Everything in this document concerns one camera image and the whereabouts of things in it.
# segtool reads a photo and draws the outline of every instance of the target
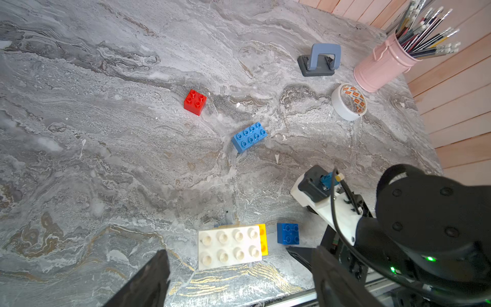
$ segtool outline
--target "marble table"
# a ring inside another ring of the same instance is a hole
[[[0,0],[0,305],[101,306],[167,249],[166,306],[247,306],[313,287],[276,243],[326,223],[290,196],[335,165],[375,205],[383,171],[441,167],[400,76],[358,121],[330,94],[385,34],[291,0]],[[297,57],[342,46],[332,77]],[[200,117],[183,109],[193,88]],[[269,136],[239,155],[233,134]],[[267,225],[263,261],[197,270],[197,231]]]

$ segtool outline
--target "roll of tape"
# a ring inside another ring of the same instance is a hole
[[[349,108],[341,99],[341,95],[351,98],[353,105]],[[341,84],[331,94],[332,106],[336,112],[345,120],[355,120],[367,112],[365,96],[351,84]]]

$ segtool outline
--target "pink metal cup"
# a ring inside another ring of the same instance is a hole
[[[408,55],[392,34],[355,67],[355,80],[361,88],[373,93],[420,61]]]

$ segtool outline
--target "wooden plank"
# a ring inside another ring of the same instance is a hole
[[[434,148],[491,132],[491,112],[430,134]]]
[[[312,7],[317,7],[319,5],[319,2],[321,0],[300,0],[299,2],[301,4],[305,4],[305,5],[308,5],[308,6],[312,6]]]
[[[409,90],[413,96],[419,95],[489,56],[491,56],[491,34],[486,35],[442,64],[411,81],[408,84]]]
[[[406,0],[392,0],[383,9],[382,13],[371,23],[376,28],[382,28],[390,17],[406,2]]]
[[[343,17],[358,20],[372,2],[373,0],[354,0]]]
[[[321,2],[319,2],[319,5],[317,6],[317,8],[319,10],[323,10],[323,11],[332,13],[332,11],[334,10],[334,8],[336,7],[336,5],[338,3],[339,3],[339,0],[321,0]]]
[[[449,37],[445,43],[461,42],[460,50],[467,48],[474,42],[491,33],[491,1],[486,0],[444,0],[445,8],[453,7],[454,11],[438,26],[437,33],[448,27],[459,28],[460,32]],[[438,64],[448,60],[454,55],[439,56],[426,59],[414,65],[404,76],[409,83],[426,73]]]
[[[436,149],[442,168],[491,160],[491,133]]]
[[[491,185],[491,160],[451,167],[443,171],[445,177],[467,186]]]
[[[410,2],[410,0],[406,0],[406,2],[403,5],[401,5],[401,7],[399,7],[399,9],[397,11],[395,11],[394,14],[392,14],[392,16],[390,16],[389,20],[387,20],[387,22],[382,26],[381,29],[382,30],[387,29],[399,17],[399,15],[404,14],[404,12],[409,7],[409,2]]]
[[[490,97],[491,84],[488,84],[485,87],[424,113],[421,117],[425,122],[426,132],[433,133],[481,114],[491,112]]]
[[[371,24],[377,16],[382,13],[383,9],[387,7],[391,0],[374,0],[372,4],[363,12],[358,19],[359,22],[364,24]]]
[[[490,72],[491,56],[439,83],[437,86],[422,92],[414,98],[419,113],[424,114],[490,84]]]
[[[332,11],[332,13],[334,15],[343,16],[344,13],[346,13],[348,8],[350,7],[351,3],[353,3],[353,0],[340,0],[338,5],[336,5],[334,10]]]

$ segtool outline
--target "red lego brick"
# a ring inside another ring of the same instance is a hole
[[[200,116],[201,111],[205,107],[205,104],[206,96],[198,93],[194,89],[189,91],[188,96],[184,100],[184,108],[198,116]]]

